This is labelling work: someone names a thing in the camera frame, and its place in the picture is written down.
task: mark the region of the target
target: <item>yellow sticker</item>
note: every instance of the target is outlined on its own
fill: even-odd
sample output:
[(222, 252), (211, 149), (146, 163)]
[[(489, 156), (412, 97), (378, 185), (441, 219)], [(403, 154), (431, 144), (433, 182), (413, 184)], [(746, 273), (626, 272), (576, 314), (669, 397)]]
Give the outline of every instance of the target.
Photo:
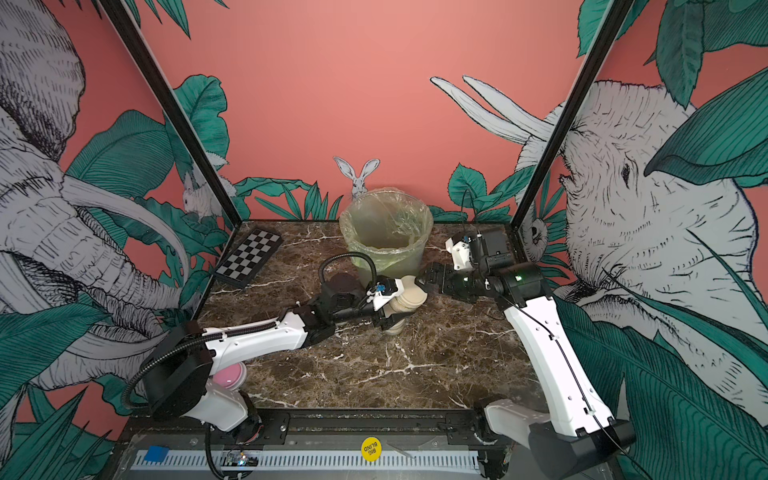
[(382, 456), (382, 443), (376, 437), (368, 437), (360, 447), (362, 457), (369, 461), (375, 462)]

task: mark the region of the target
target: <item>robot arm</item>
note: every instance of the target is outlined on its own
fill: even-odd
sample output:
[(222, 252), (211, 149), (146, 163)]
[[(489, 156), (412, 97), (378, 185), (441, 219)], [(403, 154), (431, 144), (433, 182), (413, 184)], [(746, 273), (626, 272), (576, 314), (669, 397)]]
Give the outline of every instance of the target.
[(484, 409), (488, 428), (530, 448), (549, 478), (581, 472), (634, 442), (632, 425), (613, 417), (584, 373), (546, 279), (533, 263), (514, 263), (504, 231), (460, 233), (445, 246), (453, 265), (431, 263), (417, 284), (467, 303), (494, 299), (523, 342), (549, 407), (542, 414), (508, 399), (493, 402)]
[[(143, 377), (153, 418), (192, 417), (229, 432), (237, 443), (248, 443), (259, 435), (261, 421), (256, 409), (244, 393), (213, 382), (213, 375), (268, 353), (320, 343), (334, 334), (338, 321), (367, 316), (386, 330), (426, 300), (414, 278), (378, 276), (364, 289), (347, 273), (328, 281), (321, 274), (318, 296), (306, 305), (286, 308), (276, 318), (224, 328), (200, 329), (196, 323), (186, 323), (157, 346), (126, 392), (130, 394)], [(421, 296), (414, 296), (412, 290)], [(399, 303), (400, 297), (408, 301)]]

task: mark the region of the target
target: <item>rabbit ears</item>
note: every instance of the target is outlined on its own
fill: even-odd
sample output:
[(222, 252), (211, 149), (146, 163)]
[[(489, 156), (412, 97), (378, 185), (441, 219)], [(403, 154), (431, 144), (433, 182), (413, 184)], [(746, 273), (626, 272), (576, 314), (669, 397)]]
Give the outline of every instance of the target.
[(379, 168), (379, 164), (381, 163), (378, 158), (368, 160), (365, 167), (362, 168), (360, 176), (357, 177), (355, 175), (355, 169), (352, 168), (352, 165), (350, 165), (349, 162), (343, 158), (338, 157), (334, 157), (333, 160), (336, 161), (336, 165), (339, 165), (339, 170), (341, 170), (341, 173), (350, 180), (364, 180), (366, 177), (372, 174), (375, 169)]

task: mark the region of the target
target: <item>black metal frame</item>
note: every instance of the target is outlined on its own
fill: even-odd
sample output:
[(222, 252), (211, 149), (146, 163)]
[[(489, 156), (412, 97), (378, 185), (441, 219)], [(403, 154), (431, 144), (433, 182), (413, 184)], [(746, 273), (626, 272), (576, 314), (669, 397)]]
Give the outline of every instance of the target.
[[(136, 29), (121, 0), (100, 0), (100, 2), (131, 53), (131, 57), (161, 103), (170, 122), (176, 128), (185, 147), (189, 150), (191, 157), (221, 202), (225, 216), (233, 225), (233, 232), (237, 232), (242, 224), (240, 215), (221, 186), (216, 171), (208, 163), (197, 135), (194, 133), (186, 114), (177, 103), (161, 70), (154, 63), (154, 58), (144, 44), (141, 33)], [(518, 232), (523, 216), (531, 207), (544, 182), (546, 173), (558, 156), (560, 146), (586, 98), (589, 88), (594, 83), (594, 79), (600, 71), (600, 67), (631, 5), (632, 0), (613, 0), (611, 3), (601, 29), (595, 37), (574, 87), (568, 96), (563, 113), (558, 119), (545, 152), (536, 167), (531, 183), (525, 191), (512, 222), (507, 226), (509, 233)], [(514, 256), (519, 262), (525, 262), (525, 254), (518, 235), (510, 235), (509, 238), (512, 242)], [(205, 296), (207, 296), (211, 284), (209, 284)], [(487, 454), (497, 452), (511, 444), (509, 439), (501, 439), (494, 445), (484, 445), (480, 439), (486, 437), (488, 431), (484, 428), (482, 419), (479, 418), (480, 415), (472, 409), (259, 409), (259, 414), (265, 420), (264, 435), (261, 439), (250, 444), (250, 448), (282, 443), (286, 434), (445, 435), (450, 445), (467, 445), (469, 449), (487, 452)], [(157, 422), (148, 416), (132, 417), (116, 442), (114, 455), (110, 457), (107, 465), (100, 472), (99, 479), (112, 478), (116, 469), (119, 468), (121, 454), (132, 437), (140, 433), (201, 435), (204, 433), (204, 427), (199, 421), (189, 418)], [(225, 443), (228, 438), (228, 436), (222, 435), (218, 442), (216, 439), (214, 441)], [(614, 470), (615, 462), (609, 463), (609, 466)]]
[(560, 154), (560, 146), (563, 144), (565, 136), (568, 134), (568, 130), (570, 130), (581, 105), (584, 103), (584, 99), (587, 97), (589, 89), (594, 83), (594, 79), (598, 76), (605, 57), (607, 57), (608, 52), (611, 50), (616, 35), (618, 35), (619, 29), (624, 23), (624, 19), (627, 17), (627, 13), (632, 6), (632, 1), (633, 0), (613, 0), (611, 2), (611, 6), (605, 14), (600, 30), (595, 35), (592, 46), (587, 53), (587, 58), (581, 66), (578, 77), (576, 77), (574, 87), (568, 95), (568, 100), (565, 102), (563, 112), (560, 115), (557, 124), (554, 126), (552, 135), (549, 137), (547, 147), (541, 155), (536, 170), (534, 170), (533, 177), (531, 177), (531, 183), (528, 184), (528, 188), (525, 190), (525, 194), (523, 194), (522, 201), (518, 205), (515, 216), (512, 218), (512, 232), (517, 233), (520, 230), (523, 218), (538, 195), (538, 191), (544, 183), (544, 178), (547, 176), (547, 172), (549, 172), (549, 169), (552, 167), (554, 159)]
[(163, 111), (168, 117), (170, 123), (176, 129), (179, 138), (190, 153), (195, 164), (200, 168), (206, 182), (214, 191), (216, 199), (219, 200), (224, 216), (232, 225), (233, 233), (242, 223), (240, 215), (237, 213), (234, 203), (224, 191), (224, 187), (219, 182), (219, 177), (208, 162), (208, 158), (203, 149), (203, 145), (197, 138), (187, 115), (181, 109), (176, 101), (176, 96), (170, 85), (167, 83), (163, 72), (154, 61), (154, 57), (144, 43), (144, 38), (136, 29), (130, 14), (126, 11), (121, 0), (99, 0), (104, 11), (107, 13), (114, 29), (120, 35), (125, 47), (130, 52), (131, 57), (141, 70), (141, 74), (152, 89), (157, 101), (160, 102)]

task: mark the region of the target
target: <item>pink wall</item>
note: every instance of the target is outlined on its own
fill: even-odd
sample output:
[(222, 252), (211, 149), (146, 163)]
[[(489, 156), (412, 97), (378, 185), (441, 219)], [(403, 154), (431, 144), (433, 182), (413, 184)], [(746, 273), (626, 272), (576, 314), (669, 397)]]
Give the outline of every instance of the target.
[[(225, 178), (317, 180), (331, 199), (346, 195), (342, 208), (351, 182), (333, 156), (358, 173), (379, 158), (368, 188), (401, 187), (446, 210), (456, 210), (446, 186), (458, 163), (480, 170), (489, 189), (514, 170), (520, 147), (467, 122), (432, 76), (462, 84), (471, 75), (544, 116), (582, 61), (578, 2), (195, 2), (191, 40), (162, 10), (161, 24), (137, 5), (171, 85), (192, 74), (222, 81)], [(252, 217), (274, 217), (248, 205)]]

